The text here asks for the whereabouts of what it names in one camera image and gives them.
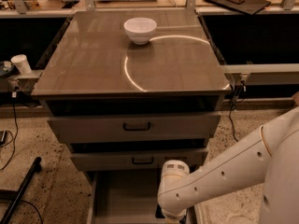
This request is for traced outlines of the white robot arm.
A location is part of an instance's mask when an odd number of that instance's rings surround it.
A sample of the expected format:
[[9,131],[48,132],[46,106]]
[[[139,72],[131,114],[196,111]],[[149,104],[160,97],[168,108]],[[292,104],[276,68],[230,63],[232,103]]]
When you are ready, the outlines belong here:
[[166,219],[179,221],[198,203],[258,184],[263,184],[259,224],[299,224],[299,107],[194,172],[183,161],[167,161],[157,201]]

